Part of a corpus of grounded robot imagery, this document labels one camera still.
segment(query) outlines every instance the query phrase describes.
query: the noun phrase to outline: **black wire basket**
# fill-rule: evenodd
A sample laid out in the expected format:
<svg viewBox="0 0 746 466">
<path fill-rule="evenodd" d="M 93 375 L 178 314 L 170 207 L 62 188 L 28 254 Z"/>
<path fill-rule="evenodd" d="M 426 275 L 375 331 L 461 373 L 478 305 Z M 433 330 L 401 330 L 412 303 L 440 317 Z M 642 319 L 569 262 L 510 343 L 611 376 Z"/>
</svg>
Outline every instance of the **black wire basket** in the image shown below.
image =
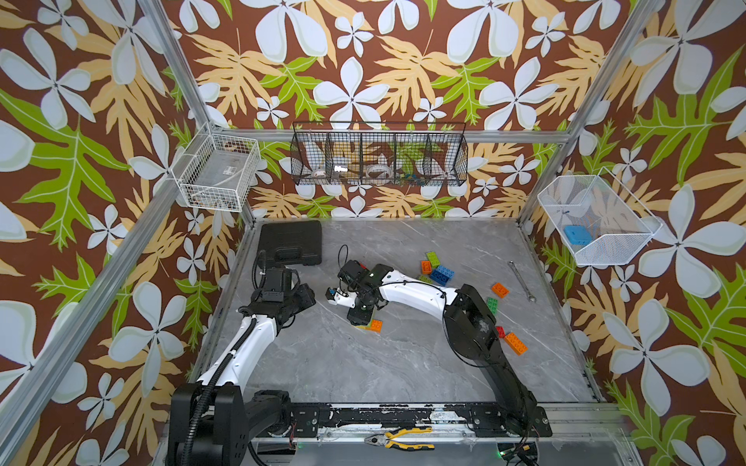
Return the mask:
<svg viewBox="0 0 746 466">
<path fill-rule="evenodd" d="M 295 184 L 460 186 L 466 181 L 466 124 L 385 123 L 378 129 L 334 129 L 347 122 L 293 123 Z M 350 127 L 369 125 L 349 122 Z M 371 122 L 370 125 L 381 126 Z"/>
</svg>

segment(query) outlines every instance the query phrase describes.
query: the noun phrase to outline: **wrench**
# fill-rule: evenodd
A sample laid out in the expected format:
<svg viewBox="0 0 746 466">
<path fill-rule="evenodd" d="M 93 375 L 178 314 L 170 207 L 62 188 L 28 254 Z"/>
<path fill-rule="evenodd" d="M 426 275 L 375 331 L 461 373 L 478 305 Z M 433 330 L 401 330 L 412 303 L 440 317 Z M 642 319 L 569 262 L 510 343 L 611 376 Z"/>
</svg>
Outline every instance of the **wrench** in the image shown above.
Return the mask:
<svg viewBox="0 0 746 466">
<path fill-rule="evenodd" d="M 526 282 L 523 281 L 523 277 L 521 277 L 521 273 L 518 272 L 518 269 L 515 267 L 515 262 L 512 260 L 508 261 L 508 265 L 510 265 L 510 268 L 513 269 L 513 273 L 515 274 L 515 277 L 518 278 L 518 281 L 521 283 L 521 286 L 523 286 L 523 291 L 526 293 L 526 297 L 528 300 L 532 303 L 536 302 L 536 296 L 532 295 L 530 291 L 528 291 L 528 286 L 526 286 Z"/>
</svg>

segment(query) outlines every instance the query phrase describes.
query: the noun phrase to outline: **black case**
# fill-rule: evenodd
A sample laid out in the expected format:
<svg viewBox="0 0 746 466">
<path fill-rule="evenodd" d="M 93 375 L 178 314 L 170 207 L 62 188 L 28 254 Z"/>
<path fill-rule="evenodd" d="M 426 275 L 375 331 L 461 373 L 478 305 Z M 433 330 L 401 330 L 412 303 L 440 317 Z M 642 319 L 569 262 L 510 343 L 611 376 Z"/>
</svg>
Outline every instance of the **black case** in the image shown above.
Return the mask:
<svg viewBox="0 0 746 466">
<path fill-rule="evenodd" d="M 322 263 L 322 224 L 318 220 L 265 223 L 257 251 L 267 252 L 267 268 Z"/>
</svg>

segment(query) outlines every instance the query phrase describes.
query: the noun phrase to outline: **blue lego brick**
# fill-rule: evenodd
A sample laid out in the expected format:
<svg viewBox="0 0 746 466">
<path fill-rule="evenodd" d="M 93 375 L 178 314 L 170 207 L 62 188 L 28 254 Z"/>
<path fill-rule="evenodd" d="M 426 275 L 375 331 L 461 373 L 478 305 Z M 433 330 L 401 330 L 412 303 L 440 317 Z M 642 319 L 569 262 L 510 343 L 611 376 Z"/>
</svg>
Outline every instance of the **blue lego brick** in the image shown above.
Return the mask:
<svg viewBox="0 0 746 466">
<path fill-rule="evenodd" d="M 585 246 L 591 244 L 593 237 L 585 227 L 580 225 L 568 225 L 565 227 L 565 235 L 571 245 Z"/>
<path fill-rule="evenodd" d="M 449 268 L 443 267 L 442 265 L 438 265 L 435 270 L 439 271 L 441 274 L 444 274 L 446 277 L 448 277 L 449 280 L 454 277 L 454 271 Z"/>
<path fill-rule="evenodd" d="M 442 265 L 438 265 L 438 267 L 430 274 L 430 278 L 435 281 L 435 283 L 438 283 L 440 286 L 445 286 L 445 284 L 448 283 L 448 281 L 453 277 L 454 271 L 449 268 L 443 267 Z"/>
</svg>

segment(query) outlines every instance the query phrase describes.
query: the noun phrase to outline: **marble surface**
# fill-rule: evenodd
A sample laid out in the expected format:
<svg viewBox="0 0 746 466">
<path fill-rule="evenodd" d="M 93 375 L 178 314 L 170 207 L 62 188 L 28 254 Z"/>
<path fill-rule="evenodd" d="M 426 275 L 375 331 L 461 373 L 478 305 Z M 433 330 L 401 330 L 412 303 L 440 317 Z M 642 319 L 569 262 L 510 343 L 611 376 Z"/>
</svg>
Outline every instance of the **marble surface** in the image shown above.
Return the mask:
<svg viewBox="0 0 746 466">
<path fill-rule="evenodd" d="M 316 293 L 314 307 L 282 330 L 251 375 L 247 395 L 260 389 L 281 389 L 295 402 L 466 402 L 491 401 L 494 395 L 478 368 L 461 362 L 451 351 L 442 322 L 417 309 L 390 303 L 377 311 L 381 334 L 360 330 L 345 318 L 347 309 L 329 304 L 327 287 L 337 287 L 337 251 L 350 248 L 349 258 L 372 267 L 377 263 L 412 277 L 420 261 L 436 251 L 455 271 L 449 286 L 476 287 L 486 300 L 499 281 L 511 292 L 501 300 L 498 323 L 514 332 L 528 351 L 517 356 L 503 349 L 521 381 L 540 402 L 593 401 L 583 367 L 551 308 L 543 274 L 536 270 L 512 221 L 323 221 L 321 265 L 294 265 Z M 251 262 L 243 270 L 232 309 L 249 302 L 251 263 L 259 235 L 252 240 Z M 537 302 L 530 303 L 507 264 L 518 266 Z M 240 315 L 230 311 L 216 355 L 233 337 Z"/>
</svg>

